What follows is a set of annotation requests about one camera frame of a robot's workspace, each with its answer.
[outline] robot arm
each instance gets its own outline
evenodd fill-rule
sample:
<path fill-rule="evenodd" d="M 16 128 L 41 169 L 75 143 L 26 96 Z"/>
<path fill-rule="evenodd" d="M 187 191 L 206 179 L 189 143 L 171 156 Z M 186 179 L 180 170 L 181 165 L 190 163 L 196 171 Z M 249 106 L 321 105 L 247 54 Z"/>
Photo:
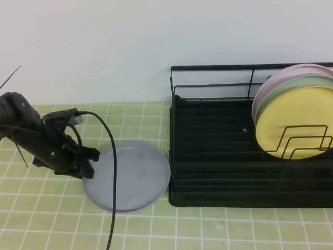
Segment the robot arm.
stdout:
<path fill-rule="evenodd" d="M 84 147 L 65 134 L 66 126 L 78 124 L 77 109 L 46 114 L 42 119 L 29 102 L 16 92 L 0 96 L 0 140 L 9 138 L 34 155 L 33 164 L 81 179 L 92 179 L 89 160 L 98 161 L 99 151 Z"/>

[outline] drying tray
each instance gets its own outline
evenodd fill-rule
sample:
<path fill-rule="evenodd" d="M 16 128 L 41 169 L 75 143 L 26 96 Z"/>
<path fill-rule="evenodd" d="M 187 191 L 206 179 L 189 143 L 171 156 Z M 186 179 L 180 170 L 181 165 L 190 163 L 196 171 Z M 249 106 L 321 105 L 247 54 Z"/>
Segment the drying tray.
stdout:
<path fill-rule="evenodd" d="M 317 64 L 333 67 L 333 62 Z M 251 87 L 262 83 L 252 82 L 254 72 L 291 65 L 294 64 L 171 67 L 171 73 L 252 71 L 248 83 L 210 85 L 174 86 L 171 74 L 169 201 L 172 205 L 333 207 L 332 149 L 320 148 L 325 151 L 323 154 L 308 159 L 281 159 L 264 152 L 255 138 L 250 93 Z M 178 88 L 226 86 L 246 86 L 247 96 L 209 99 L 182 98 L 176 94 Z M 327 129 L 325 124 L 313 126 Z M 313 137 L 329 136 L 324 133 Z"/>

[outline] green tile countertop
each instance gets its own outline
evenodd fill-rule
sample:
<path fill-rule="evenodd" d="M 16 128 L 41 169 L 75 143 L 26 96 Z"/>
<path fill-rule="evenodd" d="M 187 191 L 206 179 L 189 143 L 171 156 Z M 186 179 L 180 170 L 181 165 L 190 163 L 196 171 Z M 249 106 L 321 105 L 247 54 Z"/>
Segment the green tile countertop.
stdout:
<path fill-rule="evenodd" d="M 35 106 L 43 115 L 71 105 Z M 75 105 L 98 113 L 119 140 L 169 150 L 170 103 Z M 77 126 L 83 145 L 110 144 L 94 117 Z M 66 131 L 74 137 L 71 130 Z M 0 143 L 0 249 L 105 249 L 111 213 L 85 196 L 83 183 L 46 168 L 29 169 L 15 145 Z M 165 193 L 154 205 L 117 215 L 112 250 L 332 250 L 333 209 L 173 207 Z"/>

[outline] white wall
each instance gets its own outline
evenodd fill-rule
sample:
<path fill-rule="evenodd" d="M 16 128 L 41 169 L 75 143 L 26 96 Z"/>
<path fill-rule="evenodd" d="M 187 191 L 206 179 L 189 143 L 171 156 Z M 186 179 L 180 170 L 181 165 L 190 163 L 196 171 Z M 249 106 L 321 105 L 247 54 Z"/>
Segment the white wall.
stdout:
<path fill-rule="evenodd" d="M 333 2 L 1 0 L 1 93 L 30 103 L 160 101 L 170 66 L 333 61 Z"/>

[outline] wire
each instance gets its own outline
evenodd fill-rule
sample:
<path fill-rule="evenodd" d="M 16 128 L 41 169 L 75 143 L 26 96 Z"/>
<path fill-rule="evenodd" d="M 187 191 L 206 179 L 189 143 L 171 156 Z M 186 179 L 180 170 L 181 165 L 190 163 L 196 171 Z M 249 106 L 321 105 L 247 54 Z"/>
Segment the wire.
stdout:
<path fill-rule="evenodd" d="M 116 145 L 114 143 L 114 139 L 112 137 L 111 131 L 109 130 L 108 126 L 105 124 L 105 122 L 100 118 L 96 113 L 90 112 L 90 111 L 80 111 L 79 115 L 93 115 L 95 116 L 104 126 L 106 131 L 108 132 L 111 144 L 112 144 L 112 150 L 113 150 L 113 204 L 112 204 L 112 221 L 111 221 L 111 229 L 109 234 L 109 240 L 106 247 L 106 250 L 110 249 L 112 235 L 113 235 L 113 229 L 114 229 L 114 220 L 116 218 L 116 187 L 117 187 L 117 156 L 116 156 Z"/>

